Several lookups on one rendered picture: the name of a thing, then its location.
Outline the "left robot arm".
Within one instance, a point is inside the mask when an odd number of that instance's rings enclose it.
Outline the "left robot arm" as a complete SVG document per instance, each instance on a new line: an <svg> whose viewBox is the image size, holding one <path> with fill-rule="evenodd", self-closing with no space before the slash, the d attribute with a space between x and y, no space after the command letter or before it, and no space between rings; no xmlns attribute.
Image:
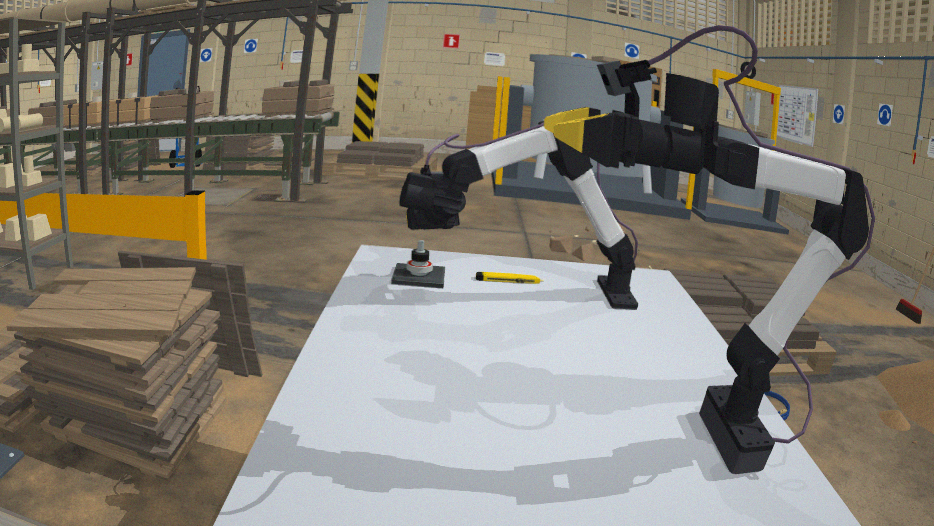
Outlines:
<svg viewBox="0 0 934 526"><path fill-rule="evenodd" d="M620 61L597 67L608 95L625 94L624 112L639 118L634 83L651 80L656 68L622 68ZM740 452L767 451L775 441L758 409L771 388L769 372L828 278L865 245L869 233L865 190L858 172L718 136L718 97L714 84L666 73L664 115L694 130L664 126L662 167L691 174L704 167L735 186L816 199L813 231L801 256L767 306L749 326L744 323L728 346L727 361L738 375L733 386L708 386L706 391Z"/></svg>

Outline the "blue coiled hose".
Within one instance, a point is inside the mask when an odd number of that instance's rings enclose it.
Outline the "blue coiled hose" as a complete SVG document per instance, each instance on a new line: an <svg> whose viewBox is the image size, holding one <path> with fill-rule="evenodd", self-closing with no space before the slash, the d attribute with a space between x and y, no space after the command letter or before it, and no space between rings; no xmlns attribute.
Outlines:
<svg viewBox="0 0 934 526"><path fill-rule="evenodd" d="M767 396L770 396L770 395L771 395L771 397L773 396L773 398L777 398L777 400L779 400L780 402L782 402L782 403L785 405L785 407L786 407L787 410L783 409L783 410L781 410L781 411L778 411L778 413L779 413L779 414L782 414L782 415L780 415L780 416L781 416L784 420L786 420L786 419L787 419L787 416L789 416L789 412L790 412L790 405L789 405L788 401L787 401L785 398L783 398L781 395L779 395L779 394L777 394L777 393L775 393L775 392L772 392L772 391L764 392L764 394L765 394L765 395L768 394ZM783 417L783 416L784 416L784 417Z"/></svg>

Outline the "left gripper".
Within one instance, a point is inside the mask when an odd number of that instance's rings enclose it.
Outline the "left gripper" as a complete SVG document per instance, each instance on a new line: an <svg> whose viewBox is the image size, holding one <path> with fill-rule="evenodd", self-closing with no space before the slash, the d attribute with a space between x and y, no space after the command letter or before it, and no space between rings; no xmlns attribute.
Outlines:
<svg viewBox="0 0 934 526"><path fill-rule="evenodd" d="M666 152L662 124L616 110L600 114L589 107L568 110L546 117L544 128L605 167L619 168L620 161L628 168L635 163L661 167Z"/></svg>

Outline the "push broom with wooden handle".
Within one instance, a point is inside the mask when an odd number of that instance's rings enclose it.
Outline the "push broom with wooden handle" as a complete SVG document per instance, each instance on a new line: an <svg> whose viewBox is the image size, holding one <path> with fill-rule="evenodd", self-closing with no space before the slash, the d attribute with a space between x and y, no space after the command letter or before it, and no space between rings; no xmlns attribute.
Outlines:
<svg viewBox="0 0 934 526"><path fill-rule="evenodd" d="M928 269L928 267L929 267L929 264L930 264L930 262L931 262L931 259L932 259L933 254L934 254L934 247L933 247L933 250L932 250L932 252L931 252L930 258L929 258L929 260L928 260L928 263L927 263L927 265L926 265L926 268L925 268L925 270L924 270L924 273L923 273L923 275L922 275L922 278L921 278L921 280L920 280L920 283L919 283L919 285L918 285L918 288L917 288L917 290L916 290L916 292L915 292L915 295L914 295L914 297L913 297L913 299L912 299L912 302L909 303L908 301L906 301L906 300L904 300L904 299L901 299L901 300L899 301L897 307L896 307L896 310L897 310L897 311L899 311L900 313L902 313L903 315L905 315L906 317L908 317L909 319L911 319L912 321L914 321L914 322L917 323L917 324L921 324L922 310L920 310L919 308L915 307L915 306L913 305L913 303L914 303L915 298L916 298L916 296L917 296L917 294L918 294L918 291L919 291L919 289L920 289L920 286L921 286L921 284L922 284L922 282L923 282L923 279L924 279L924 277L925 277L925 274L926 274L926 272L927 272L927 269Z"/></svg>

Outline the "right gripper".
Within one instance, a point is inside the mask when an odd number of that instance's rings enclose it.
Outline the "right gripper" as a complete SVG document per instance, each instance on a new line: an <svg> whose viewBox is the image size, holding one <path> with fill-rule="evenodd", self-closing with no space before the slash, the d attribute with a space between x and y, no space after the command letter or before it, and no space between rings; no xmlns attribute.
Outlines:
<svg viewBox="0 0 934 526"><path fill-rule="evenodd" d="M438 217L432 210L423 212L408 208L406 212L407 227L411 230L422 229L451 229L460 225L459 213L449 219Z"/></svg>

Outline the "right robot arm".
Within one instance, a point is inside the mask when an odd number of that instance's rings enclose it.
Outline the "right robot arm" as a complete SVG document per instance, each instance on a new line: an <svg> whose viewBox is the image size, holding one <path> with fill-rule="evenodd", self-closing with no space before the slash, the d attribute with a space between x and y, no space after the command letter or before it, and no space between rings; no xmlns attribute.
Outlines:
<svg viewBox="0 0 934 526"><path fill-rule="evenodd" d="M442 163L443 172L431 172L428 166L421 168L421 174L409 172L399 204L424 212L432 208L438 217L449 219L464 209L466 198L463 192L468 191L471 183L484 179L483 176L497 169L546 153L574 190L595 230L601 252L612 262L608 276L597 277L611 306L638 308L638 302L630 291L632 270L635 270L633 246L595 180L590 157L554 137L554 133L546 130L544 125L451 154Z"/></svg>

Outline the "yellow utility knife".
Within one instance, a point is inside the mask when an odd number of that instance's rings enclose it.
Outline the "yellow utility knife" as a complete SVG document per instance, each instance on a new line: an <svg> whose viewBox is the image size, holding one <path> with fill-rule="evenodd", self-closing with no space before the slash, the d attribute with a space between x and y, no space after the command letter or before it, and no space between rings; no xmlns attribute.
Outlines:
<svg viewBox="0 0 934 526"><path fill-rule="evenodd" d="M476 272L476 280L495 281L495 282L513 282L513 283L531 283L538 284L541 280L534 275L495 273L495 272Z"/></svg>

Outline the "grey column with yellow and black hazard stripes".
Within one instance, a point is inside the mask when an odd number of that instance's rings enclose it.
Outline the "grey column with yellow and black hazard stripes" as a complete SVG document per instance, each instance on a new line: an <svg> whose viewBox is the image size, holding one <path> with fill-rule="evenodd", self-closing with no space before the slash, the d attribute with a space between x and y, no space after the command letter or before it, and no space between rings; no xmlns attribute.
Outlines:
<svg viewBox="0 0 934 526"><path fill-rule="evenodd" d="M373 141L387 8L388 0L368 0L357 85L352 142Z"/></svg>

